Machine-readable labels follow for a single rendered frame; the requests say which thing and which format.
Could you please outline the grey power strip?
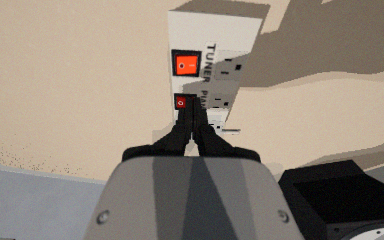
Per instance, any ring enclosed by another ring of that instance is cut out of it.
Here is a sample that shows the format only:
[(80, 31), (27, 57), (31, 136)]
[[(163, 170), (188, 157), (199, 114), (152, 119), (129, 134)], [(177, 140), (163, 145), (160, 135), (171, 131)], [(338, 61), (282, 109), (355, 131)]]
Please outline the grey power strip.
[[(262, 19), (246, 15), (167, 11), (175, 124), (186, 97), (200, 97), (208, 124), (222, 130)], [(221, 131), (222, 130), (222, 131)]]

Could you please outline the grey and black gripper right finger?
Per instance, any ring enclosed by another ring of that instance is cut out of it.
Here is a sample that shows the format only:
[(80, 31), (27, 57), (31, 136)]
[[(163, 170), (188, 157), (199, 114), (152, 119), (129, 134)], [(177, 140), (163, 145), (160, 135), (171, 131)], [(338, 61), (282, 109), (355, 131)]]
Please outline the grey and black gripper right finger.
[(199, 156), (242, 157), (261, 162), (260, 155), (250, 149), (233, 147), (218, 136), (208, 124), (207, 110), (201, 108), (200, 97), (193, 99), (192, 140), (198, 145)]

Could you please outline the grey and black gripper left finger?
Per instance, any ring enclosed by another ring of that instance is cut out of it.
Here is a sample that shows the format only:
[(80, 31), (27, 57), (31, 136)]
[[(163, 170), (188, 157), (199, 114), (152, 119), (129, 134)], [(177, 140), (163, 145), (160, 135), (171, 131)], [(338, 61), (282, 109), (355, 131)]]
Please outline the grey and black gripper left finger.
[(192, 121), (192, 98), (186, 97), (185, 108), (179, 107), (177, 124), (171, 132), (152, 145), (127, 148), (122, 154), (122, 161), (148, 155), (184, 156), (186, 145), (191, 140)]

